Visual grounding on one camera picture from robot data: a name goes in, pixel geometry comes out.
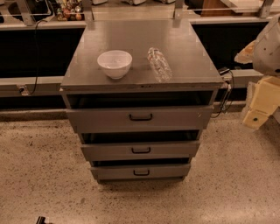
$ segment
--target white bowl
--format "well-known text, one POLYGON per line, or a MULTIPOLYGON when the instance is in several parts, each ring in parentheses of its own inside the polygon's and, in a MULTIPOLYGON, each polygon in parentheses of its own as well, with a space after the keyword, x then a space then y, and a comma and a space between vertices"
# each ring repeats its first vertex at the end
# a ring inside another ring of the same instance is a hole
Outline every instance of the white bowl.
POLYGON ((112 79, 121 79, 131 67, 132 56, 124 51, 108 51, 102 53, 97 63, 101 70, 112 79))

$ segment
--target drawer handle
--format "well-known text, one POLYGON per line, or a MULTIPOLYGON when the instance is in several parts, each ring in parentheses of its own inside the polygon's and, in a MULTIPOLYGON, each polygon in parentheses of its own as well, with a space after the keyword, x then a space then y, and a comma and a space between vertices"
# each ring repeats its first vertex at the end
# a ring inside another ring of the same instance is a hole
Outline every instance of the drawer handle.
POLYGON ((151 152, 151 147, 147 148, 147 149, 134 149, 131 148, 132 153, 134 154, 144 154, 144 153, 150 153, 151 152))
POLYGON ((147 171, 133 171, 133 174, 135 176, 149 176, 150 175, 150 170, 147 170, 147 171))
POLYGON ((149 114, 149 116, 147 117, 140 117, 140 116, 137 117, 137 116, 129 115, 129 119, 133 122, 147 122, 152 119, 152 114, 149 114))

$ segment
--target metal tabletop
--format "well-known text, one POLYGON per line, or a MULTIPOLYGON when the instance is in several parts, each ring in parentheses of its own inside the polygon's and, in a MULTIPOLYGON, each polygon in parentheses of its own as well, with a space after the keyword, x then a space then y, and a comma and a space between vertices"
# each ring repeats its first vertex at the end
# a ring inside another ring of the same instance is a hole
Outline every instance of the metal tabletop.
POLYGON ((221 77, 187 19, 94 21, 84 31, 61 87, 101 88, 181 87, 221 84, 221 77), (150 47, 159 48, 173 72, 158 83, 147 60, 150 47), (132 55, 129 72, 120 80, 107 77, 97 64, 100 54, 124 50, 132 55))

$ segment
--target drawer front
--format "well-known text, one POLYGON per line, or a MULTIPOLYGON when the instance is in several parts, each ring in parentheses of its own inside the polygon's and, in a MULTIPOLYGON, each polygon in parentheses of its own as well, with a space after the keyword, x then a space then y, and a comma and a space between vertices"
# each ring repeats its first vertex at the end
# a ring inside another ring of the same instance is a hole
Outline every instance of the drawer front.
POLYGON ((114 179, 160 179, 184 177, 190 164, 136 165, 119 167, 93 167, 91 172, 97 180, 114 179))
POLYGON ((102 143, 84 144, 81 150, 87 161, 149 159, 149 158, 193 158, 199 141, 189 143, 102 143))
POLYGON ((207 127, 212 106, 181 108, 68 109, 75 132, 201 130, 207 127))

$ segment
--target speckled floor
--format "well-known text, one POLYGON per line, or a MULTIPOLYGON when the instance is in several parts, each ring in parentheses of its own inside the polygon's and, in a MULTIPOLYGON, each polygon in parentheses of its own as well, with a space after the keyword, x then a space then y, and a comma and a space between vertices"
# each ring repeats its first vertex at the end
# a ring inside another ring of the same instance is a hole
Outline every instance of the speckled floor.
POLYGON ((67 119, 2 118, 0 223, 280 223, 280 126, 250 133, 239 116, 210 121, 184 181, 104 185, 67 119))

